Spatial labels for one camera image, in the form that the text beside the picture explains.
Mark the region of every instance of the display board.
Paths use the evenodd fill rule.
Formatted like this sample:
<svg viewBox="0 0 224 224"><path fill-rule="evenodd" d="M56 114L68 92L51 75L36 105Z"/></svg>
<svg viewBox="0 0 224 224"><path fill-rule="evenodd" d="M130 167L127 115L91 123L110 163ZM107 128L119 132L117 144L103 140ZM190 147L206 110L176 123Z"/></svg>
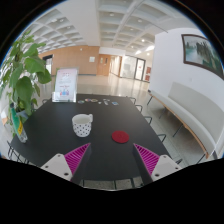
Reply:
<svg viewBox="0 0 224 224"><path fill-rule="evenodd" d="M52 102L76 102L78 73L78 67L57 71Z"/></svg>

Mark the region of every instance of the white wall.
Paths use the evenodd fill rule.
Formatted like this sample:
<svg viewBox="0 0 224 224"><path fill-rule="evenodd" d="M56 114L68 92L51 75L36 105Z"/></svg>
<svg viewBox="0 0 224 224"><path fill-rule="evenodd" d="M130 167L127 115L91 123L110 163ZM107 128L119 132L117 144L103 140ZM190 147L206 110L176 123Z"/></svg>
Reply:
<svg viewBox="0 0 224 224"><path fill-rule="evenodd" d="M109 54L109 55L116 55L116 56L124 56L125 50L117 49L117 48L110 48L110 47L100 47L99 54Z"/></svg>
<svg viewBox="0 0 224 224"><path fill-rule="evenodd" d="M155 36L155 49L149 89L168 96L173 82L181 83L205 95L224 111L224 80L216 74L183 63L181 34L204 34L193 28L169 30ZM217 149L224 145L224 133Z"/></svg>

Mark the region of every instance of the wall sign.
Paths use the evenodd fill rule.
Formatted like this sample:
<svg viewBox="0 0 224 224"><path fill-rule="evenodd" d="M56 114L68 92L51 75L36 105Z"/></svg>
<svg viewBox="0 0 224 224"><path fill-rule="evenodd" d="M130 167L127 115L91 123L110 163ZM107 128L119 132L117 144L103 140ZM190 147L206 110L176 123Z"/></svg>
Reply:
<svg viewBox="0 0 224 224"><path fill-rule="evenodd" d="M89 57L89 62L95 62L95 57Z"/></svg>

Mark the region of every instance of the poster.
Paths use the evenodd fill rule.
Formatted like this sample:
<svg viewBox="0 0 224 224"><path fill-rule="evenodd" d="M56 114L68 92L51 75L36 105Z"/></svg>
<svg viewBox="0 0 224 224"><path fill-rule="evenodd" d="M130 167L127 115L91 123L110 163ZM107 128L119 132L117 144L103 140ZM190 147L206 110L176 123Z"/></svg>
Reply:
<svg viewBox="0 0 224 224"><path fill-rule="evenodd" d="M210 42L201 36L182 34L184 63L207 69L224 79L219 55Z"/></svg>
<svg viewBox="0 0 224 224"><path fill-rule="evenodd" d="M78 68L60 68L57 71L53 102L76 102Z"/></svg>

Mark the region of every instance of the framed picture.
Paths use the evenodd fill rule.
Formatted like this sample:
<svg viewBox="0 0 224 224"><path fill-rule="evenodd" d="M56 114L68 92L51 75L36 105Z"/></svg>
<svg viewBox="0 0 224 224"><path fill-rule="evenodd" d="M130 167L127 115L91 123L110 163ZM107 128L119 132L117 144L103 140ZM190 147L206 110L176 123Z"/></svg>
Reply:
<svg viewBox="0 0 224 224"><path fill-rule="evenodd" d="M207 69L224 79L219 55L210 42L201 36L182 34L184 63Z"/></svg>

